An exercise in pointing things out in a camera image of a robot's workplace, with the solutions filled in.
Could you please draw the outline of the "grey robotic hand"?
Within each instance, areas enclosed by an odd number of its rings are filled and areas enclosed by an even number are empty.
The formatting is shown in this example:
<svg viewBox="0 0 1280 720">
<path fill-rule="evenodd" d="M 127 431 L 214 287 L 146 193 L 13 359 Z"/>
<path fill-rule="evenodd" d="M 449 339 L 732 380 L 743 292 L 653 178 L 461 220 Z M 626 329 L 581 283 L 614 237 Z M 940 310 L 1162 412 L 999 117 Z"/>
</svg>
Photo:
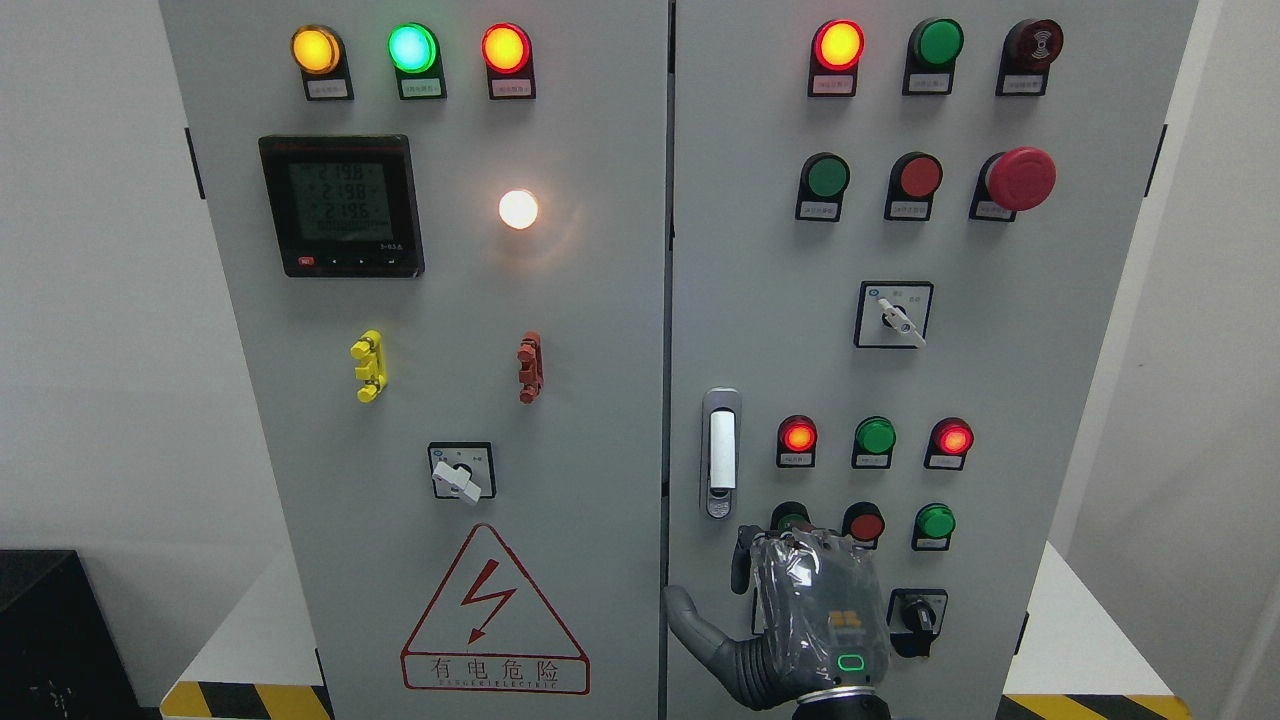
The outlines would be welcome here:
<svg viewBox="0 0 1280 720">
<path fill-rule="evenodd" d="M 882 683 L 890 637 L 870 552 L 846 536 L 796 523 L 739 529 L 731 587 L 754 584 L 762 635 L 735 641 L 704 620 L 680 585 L 663 589 L 669 629 L 727 692 L 751 710 L 838 685 Z"/>
</svg>

